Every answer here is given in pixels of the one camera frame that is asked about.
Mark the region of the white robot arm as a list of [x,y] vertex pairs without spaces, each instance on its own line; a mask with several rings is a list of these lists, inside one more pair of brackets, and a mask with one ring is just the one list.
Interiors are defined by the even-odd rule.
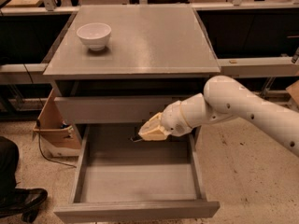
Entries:
[[227,76],[215,76],[203,92],[168,105],[138,135],[145,141],[161,141],[232,117],[245,119],[299,156],[299,113],[260,98]]

